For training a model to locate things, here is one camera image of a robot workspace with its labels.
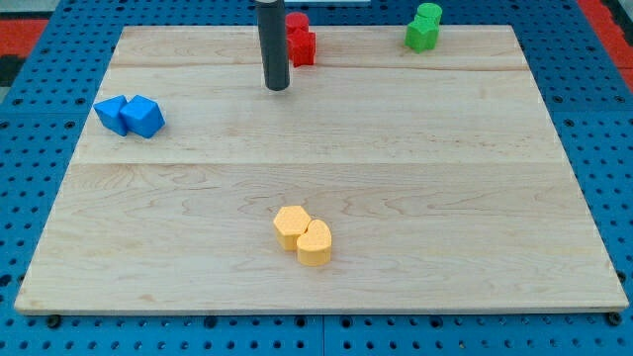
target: blue block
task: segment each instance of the blue block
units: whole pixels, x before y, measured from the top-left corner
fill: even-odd
[[[128,134],[128,126],[126,125],[123,117],[121,117],[121,109],[128,103],[125,96],[120,95],[101,103],[95,104],[95,112],[101,120],[101,124],[104,127],[112,130],[113,132],[125,136]]]
[[[165,125],[158,104],[140,95],[134,96],[123,107],[121,115],[128,130],[145,138],[151,138]]]

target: wooden board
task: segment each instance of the wooden board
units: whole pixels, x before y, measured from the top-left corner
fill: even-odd
[[[29,314],[603,312],[628,305],[510,27],[316,28],[316,66],[262,87],[253,28],[126,28],[16,308]],[[331,263],[275,239],[281,206]]]

